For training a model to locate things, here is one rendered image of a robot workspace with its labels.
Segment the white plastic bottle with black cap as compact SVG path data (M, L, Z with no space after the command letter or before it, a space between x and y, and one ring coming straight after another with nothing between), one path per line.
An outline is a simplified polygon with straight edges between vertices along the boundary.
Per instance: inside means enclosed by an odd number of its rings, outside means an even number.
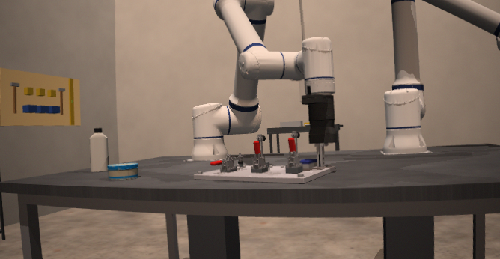
M91 171L108 171L108 138L101 133L102 128L94 128L94 132L95 133L89 138Z

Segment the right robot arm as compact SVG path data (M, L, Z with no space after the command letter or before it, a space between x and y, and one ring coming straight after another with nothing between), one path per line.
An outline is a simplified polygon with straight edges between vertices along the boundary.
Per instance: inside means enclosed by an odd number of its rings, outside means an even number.
M258 80L335 80L332 42L327 37L302 41L300 52L268 52L262 41L274 4L274 0L213 0L216 15L224 20L238 49L234 92L229 106L209 103L193 108L192 160L226 159L223 135L259 130Z

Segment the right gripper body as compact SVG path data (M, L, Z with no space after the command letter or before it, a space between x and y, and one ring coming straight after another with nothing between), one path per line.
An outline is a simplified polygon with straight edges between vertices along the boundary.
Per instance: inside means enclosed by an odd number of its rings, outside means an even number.
M302 96L302 104L308 105L308 118L311 127L308 135L309 144L337 142L337 133L334 128L334 96L330 95L334 93L335 80L319 79L305 82L305 95Z

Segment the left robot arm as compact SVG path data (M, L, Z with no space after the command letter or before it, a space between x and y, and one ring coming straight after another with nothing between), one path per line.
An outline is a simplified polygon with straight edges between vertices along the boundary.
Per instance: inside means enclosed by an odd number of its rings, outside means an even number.
M422 1L495 35L500 50L499 13L471 0ZM395 68L392 90L397 90L384 94L386 140L383 153L423 153L427 146L421 134L421 120L426 106L419 71L415 0L391 0L391 13Z

